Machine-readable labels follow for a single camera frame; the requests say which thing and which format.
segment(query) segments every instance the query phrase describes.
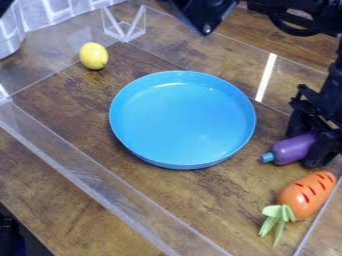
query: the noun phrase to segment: orange carrot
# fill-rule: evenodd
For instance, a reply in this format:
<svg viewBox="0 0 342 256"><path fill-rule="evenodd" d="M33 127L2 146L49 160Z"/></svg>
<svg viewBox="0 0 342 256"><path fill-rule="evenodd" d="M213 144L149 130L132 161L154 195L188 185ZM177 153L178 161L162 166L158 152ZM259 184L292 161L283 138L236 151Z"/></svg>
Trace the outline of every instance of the orange carrot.
<svg viewBox="0 0 342 256"><path fill-rule="evenodd" d="M259 235L263 237L276 224L275 245L280 239L284 223L288 220L292 222L304 220L320 208L335 184L335 175L328 171L311 173L292 182L277 195L277 205L263 208L261 213L268 217Z"/></svg>

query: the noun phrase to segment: wooden surface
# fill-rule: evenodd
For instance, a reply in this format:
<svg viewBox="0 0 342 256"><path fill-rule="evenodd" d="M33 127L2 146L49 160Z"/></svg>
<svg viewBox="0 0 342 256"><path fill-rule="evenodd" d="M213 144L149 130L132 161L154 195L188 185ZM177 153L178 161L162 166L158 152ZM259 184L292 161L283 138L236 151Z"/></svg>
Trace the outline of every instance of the wooden surface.
<svg viewBox="0 0 342 256"><path fill-rule="evenodd" d="M263 17L252 14L251 23L249 14L237 12L227 21L240 27L231 32L237 39L249 40L255 46L273 45L279 47L275 50L284 53L289 44L288 56L309 62L305 52L309 49L300 46L299 40L297 48L304 48L304 51L293 51L292 43L279 41L277 37L269 37L268 45L264 44L260 35L263 29L271 28L263 23ZM221 31L229 31L227 24L219 28ZM333 40L324 36L321 41L333 44ZM113 138L106 120L108 106L129 81L152 72L180 67L132 45L117 43L108 51L110 59L105 69L88 71L77 63L17 93L14 103L233 255L291 255L312 218L287 225L276 249L271 244L272 236L257 237L264 219L260 209L273 203L284 184L307 172L296 163L279 168L257 162L268 145L283 136L287 116L253 102L256 131L247 146L228 161L196 172L173 172L149 166ZM190 55L208 58L209 52L192 51ZM219 68L229 67L225 65L236 66L240 62L236 58L231 63L223 61L223 66L204 64L200 68L215 73ZM320 65L323 69L324 62L331 62L328 53L312 65L317 68ZM184 63L193 63L193 60L184 59ZM245 93L252 91L252 80L239 83ZM56 255L162 255L3 131L0 136L0 200Z"/></svg>

